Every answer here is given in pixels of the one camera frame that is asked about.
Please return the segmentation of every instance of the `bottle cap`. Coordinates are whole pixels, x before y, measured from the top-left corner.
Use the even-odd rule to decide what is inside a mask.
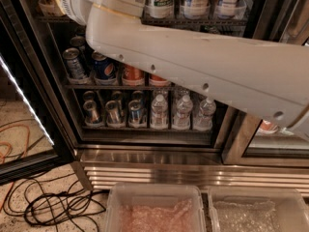
[[[158,101],[158,102],[163,102],[164,101],[164,97],[162,96],[162,95],[157,95],[156,97],[155,97],[155,99]]]
[[[184,95],[183,96],[183,101],[184,102],[189,102],[190,101],[190,96],[189,95]]]
[[[207,97],[207,98],[206,98],[206,102],[207,102],[207,103],[213,103],[213,99],[212,99],[212,98]]]

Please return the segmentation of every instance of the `red can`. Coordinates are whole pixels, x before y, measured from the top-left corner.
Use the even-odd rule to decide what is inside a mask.
[[[144,78],[144,72],[130,65],[125,65],[123,78],[126,80],[137,81]]]
[[[263,120],[259,127],[259,132],[263,134],[273,134],[278,131],[278,126],[272,124],[270,121]]]
[[[162,77],[154,75],[154,74],[150,74],[150,78],[153,81],[166,81],[166,79],[163,79]]]

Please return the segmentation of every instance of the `water bottle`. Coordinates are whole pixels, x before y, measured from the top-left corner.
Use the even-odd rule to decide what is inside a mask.
[[[206,98],[200,102],[198,115],[194,118],[193,128],[198,131],[209,131],[212,128],[212,116],[216,110],[213,99]]]
[[[166,99],[161,94],[157,95],[152,102],[152,128],[167,128],[167,109],[168,104]]]
[[[190,128],[190,115],[193,102],[189,95],[184,95],[176,104],[176,113],[173,116],[173,128],[185,130]]]

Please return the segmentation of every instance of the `led light strip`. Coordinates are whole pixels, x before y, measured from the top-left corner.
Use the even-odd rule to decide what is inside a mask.
[[[14,84],[18,94],[22,97],[22,100],[26,103],[26,105],[29,108],[29,111],[31,112],[31,114],[34,116],[35,120],[39,123],[39,127],[42,129],[44,135],[46,136],[46,138],[48,139],[48,141],[50,142],[51,145],[54,145],[55,143],[53,142],[53,140],[50,138],[49,134],[47,133],[45,127],[42,125],[39,117],[37,116],[35,110],[32,108],[32,106],[30,105],[30,103],[28,102],[27,98],[24,96],[22,90],[19,88],[16,80],[14,79],[13,75],[11,74],[11,71],[8,67],[8,65],[6,64],[6,62],[4,61],[2,55],[0,54],[0,64],[3,68],[3,70],[6,72],[6,74],[8,75],[8,78],[10,79],[10,81]]]

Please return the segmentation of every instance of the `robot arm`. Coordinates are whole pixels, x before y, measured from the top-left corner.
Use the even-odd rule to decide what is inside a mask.
[[[145,0],[62,0],[102,54],[309,140],[307,47],[141,24]]]

